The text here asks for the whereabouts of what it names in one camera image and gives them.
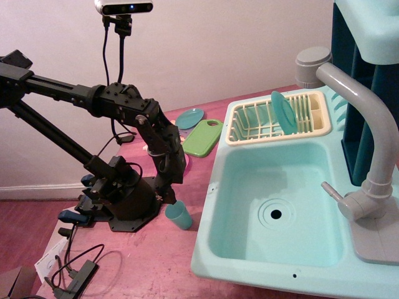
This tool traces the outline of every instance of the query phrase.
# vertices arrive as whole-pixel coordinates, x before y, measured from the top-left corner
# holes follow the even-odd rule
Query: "table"
[[[298,89],[296,85],[277,88],[280,92]],[[245,98],[268,95],[272,90],[229,98],[217,102],[187,107],[165,115],[175,120],[189,108],[201,108],[204,118],[224,120],[229,103]],[[142,148],[144,141],[136,140],[123,145],[118,151],[128,162],[139,163],[144,176],[154,176],[152,159]],[[267,290],[229,282],[196,277],[190,269],[191,256],[200,224],[216,148],[205,158],[190,156],[182,185],[174,184],[176,198],[182,200],[193,218],[188,230],[177,228],[165,217],[165,206],[160,215],[137,233],[112,232],[107,223],[98,222],[93,228],[79,228],[72,245],[71,258],[97,244],[105,244],[98,260],[99,269],[84,291],[83,298],[282,298],[315,299],[308,295]],[[74,262],[79,269],[87,259],[97,254],[93,251]],[[38,295],[53,298],[52,290],[43,284]]]

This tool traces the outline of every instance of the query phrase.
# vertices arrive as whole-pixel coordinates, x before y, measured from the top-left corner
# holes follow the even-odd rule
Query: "teal plate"
[[[286,98],[279,92],[272,92],[272,105],[282,131],[285,135],[298,133],[295,113]]]
[[[203,116],[204,111],[202,109],[194,108],[187,110],[176,119],[176,126],[181,130],[192,128],[200,122]]]

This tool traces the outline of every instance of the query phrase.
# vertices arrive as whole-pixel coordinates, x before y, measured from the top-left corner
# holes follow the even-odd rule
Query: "green cutting board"
[[[183,142],[186,154],[204,158],[219,141],[223,123],[219,120],[201,120]]]

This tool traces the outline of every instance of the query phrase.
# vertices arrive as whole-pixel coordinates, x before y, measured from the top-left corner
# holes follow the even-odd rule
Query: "dish rack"
[[[309,91],[285,96],[295,113],[297,133],[285,135],[274,113],[270,96],[233,106],[226,142],[229,145],[291,140],[326,135],[331,122],[322,92]]]

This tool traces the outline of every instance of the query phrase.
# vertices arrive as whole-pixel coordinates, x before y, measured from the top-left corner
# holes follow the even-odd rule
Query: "sink drain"
[[[294,206],[285,199],[268,199],[260,206],[258,218],[261,224],[274,230],[285,229],[295,220]]]

